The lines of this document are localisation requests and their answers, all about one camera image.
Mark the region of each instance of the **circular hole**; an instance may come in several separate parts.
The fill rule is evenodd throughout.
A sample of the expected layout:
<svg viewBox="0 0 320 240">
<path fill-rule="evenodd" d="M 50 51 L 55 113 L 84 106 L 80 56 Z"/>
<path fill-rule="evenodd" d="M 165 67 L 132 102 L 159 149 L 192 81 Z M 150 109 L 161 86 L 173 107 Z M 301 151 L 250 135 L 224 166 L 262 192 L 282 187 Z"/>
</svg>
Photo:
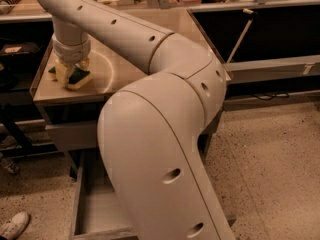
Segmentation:
<svg viewBox="0 0 320 240">
<path fill-rule="evenodd" d="M 194 238 L 194 237 L 198 236 L 201 233 L 203 226 L 204 226 L 204 224 L 202 222 L 195 225 L 193 228 L 191 228 L 188 231 L 187 238 L 190 239 L 190 238 Z"/>
<path fill-rule="evenodd" d="M 210 97 L 210 91 L 209 91 L 208 86 L 206 86 L 205 83 L 201 83 L 201 87 L 202 87 L 202 89 L 204 90 L 205 94 L 206 94 L 208 97 Z"/>
<path fill-rule="evenodd" d="M 179 168 L 174 169 L 170 172 L 168 172 L 164 177 L 163 177 L 163 183 L 164 184 L 171 184 L 175 180 L 179 178 L 181 175 L 181 170 Z"/>
<path fill-rule="evenodd" d="M 216 74 L 219 77 L 220 82 L 222 83 L 223 82 L 222 81 L 222 77 L 221 77 L 221 74 L 220 74 L 220 72 L 218 70 L 216 70 Z"/>
</svg>

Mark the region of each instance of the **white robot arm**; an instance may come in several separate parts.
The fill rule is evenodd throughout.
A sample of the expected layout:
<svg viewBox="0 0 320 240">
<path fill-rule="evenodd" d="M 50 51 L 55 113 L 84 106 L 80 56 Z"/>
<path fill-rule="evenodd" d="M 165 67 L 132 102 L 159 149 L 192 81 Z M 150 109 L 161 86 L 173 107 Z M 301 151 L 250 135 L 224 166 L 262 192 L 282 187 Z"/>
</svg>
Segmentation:
<svg viewBox="0 0 320 240">
<path fill-rule="evenodd" d="M 88 33 L 150 75 L 114 94 L 98 121 L 102 160 L 139 239 L 234 239 L 197 148 L 226 91 L 214 53 L 93 0 L 38 1 L 78 29 L 78 41 L 61 47 L 81 46 Z M 56 36 L 74 40 L 63 24 Z M 87 56 L 63 50 L 65 63 Z"/>
</svg>

